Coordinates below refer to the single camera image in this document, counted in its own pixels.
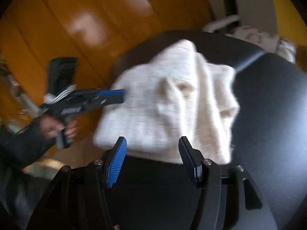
white cloth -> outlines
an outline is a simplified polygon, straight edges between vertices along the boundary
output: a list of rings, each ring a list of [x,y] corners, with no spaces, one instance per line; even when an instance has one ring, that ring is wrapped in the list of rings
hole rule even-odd
[[[94,143],[110,149],[119,136],[128,155],[182,163],[178,140],[218,164],[231,160],[231,126],[239,105],[231,91],[235,70],[213,65],[181,40],[148,64],[125,71],[112,89],[126,89],[125,102],[106,106]]]

black tool handle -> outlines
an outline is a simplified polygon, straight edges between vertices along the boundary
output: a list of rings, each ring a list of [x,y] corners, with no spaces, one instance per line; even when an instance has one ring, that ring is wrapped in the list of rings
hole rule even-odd
[[[72,116],[67,116],[64,118],[63,122],[65,125],[67,125],[72,119],[73,119]],[[66,128],[57,132],[56,147],[58,149],[67,149],[70,147],[70,143],[72,142],[72,139],[65,136],[65,131],[66,131]]]

white cable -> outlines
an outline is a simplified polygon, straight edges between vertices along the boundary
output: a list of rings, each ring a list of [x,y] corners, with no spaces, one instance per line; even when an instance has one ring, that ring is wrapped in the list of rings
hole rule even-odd
[[[60,101],[61,99],[65,98],[67,95],[69,95],[75,89],[76,89],[76,85],[70,85],[69,87],[67,87],[64,91],[62,91],[56,97],[53,94],[48,93],[44,96],[44,103],[47,103],[47,104],[56,103],[56,102]]]
[[[238,15],[231,15],[225,18],[222,18],[217,21],[213,21],[208,23],[206,26],[202,28],[203,32],[214,33],[215,30],[219,30],[228,26],[230,23],[240,21],[240,17]]]

black cushion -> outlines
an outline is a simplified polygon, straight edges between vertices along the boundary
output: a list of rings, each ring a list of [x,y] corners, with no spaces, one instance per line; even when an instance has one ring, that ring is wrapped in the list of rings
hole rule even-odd
[[[180,39],[194,42],[208,61],[237,70],[234,93],[241,109],[232,131],[233,160],[226,167],[246,167],[283,229],[307,194],[306,75],[256,45],[198,30],[174,30],[118,58],[115,76],[147,63]],[[109,198],[124,229],[183,230],[198,195],[182,166],[128,157]]]

blue gripper pad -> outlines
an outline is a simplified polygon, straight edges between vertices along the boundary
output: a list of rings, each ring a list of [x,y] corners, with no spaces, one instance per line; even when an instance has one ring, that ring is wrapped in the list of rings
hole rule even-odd
[[[122,163],[127,152],[127,140],[124,137],[119,137],[114,145],[111,153],[106,161],[106,183],[108,188],[111,188],[117,181]]]

